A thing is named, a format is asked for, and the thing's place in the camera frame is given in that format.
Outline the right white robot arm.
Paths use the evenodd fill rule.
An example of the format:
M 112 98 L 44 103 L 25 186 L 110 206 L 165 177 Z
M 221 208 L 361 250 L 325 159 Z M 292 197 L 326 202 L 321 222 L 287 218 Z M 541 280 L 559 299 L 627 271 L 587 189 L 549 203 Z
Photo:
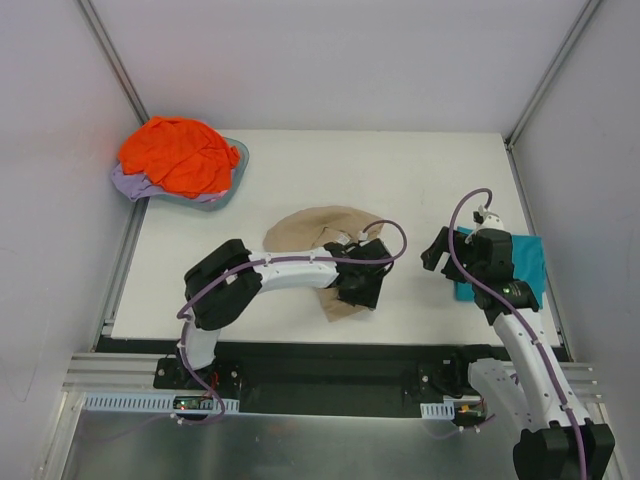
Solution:
M 529 284 L 514 275 L 513 238 L 496 228 L 474 233 L 443 227 L 421 255 L 434 271 L 468 283 L 474 302 L 506 349 L 508 374 L 488 345 L 455 349 L 451 360 L 429 377 L 440 393 L 460 398 L 479 394 L 507 423 L 520 479 L 601 479 L 614 451 L 611 428 L 595 422 L 570 386 L 545 335 L 540 306 Z

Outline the beige t shirt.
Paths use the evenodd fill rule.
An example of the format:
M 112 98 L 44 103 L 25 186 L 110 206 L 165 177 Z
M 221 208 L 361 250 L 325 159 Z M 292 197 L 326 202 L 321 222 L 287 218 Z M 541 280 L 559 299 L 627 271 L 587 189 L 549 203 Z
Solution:
M 357 238 L 380 217 L 346 206 L 312 207 L 295 212 L 275 223 L 265 234 L 263 248 L 267 252 L 296 252 L 324 246 L 341 234 Z M 337 298 L 337 290 L 317 289 L 320 305 L 329 322 L 353 316 L 365 307 L 351 306 Z

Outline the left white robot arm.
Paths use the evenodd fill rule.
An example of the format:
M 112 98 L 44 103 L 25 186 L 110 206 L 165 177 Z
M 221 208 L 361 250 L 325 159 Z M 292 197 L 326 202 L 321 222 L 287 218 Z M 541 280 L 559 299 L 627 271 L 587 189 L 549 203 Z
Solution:
M 333 289 L 347 305 L 374 310 L 393 265 L 379 239 L 281 253 L 252 251 L 240 239 L 225 242 L 184 275 L 186 304 L 177 317 L 185 325 L 177 345 L 177 377 L 191 389 L 209 382 L 221 331 L 256 296 L 284 289 Z

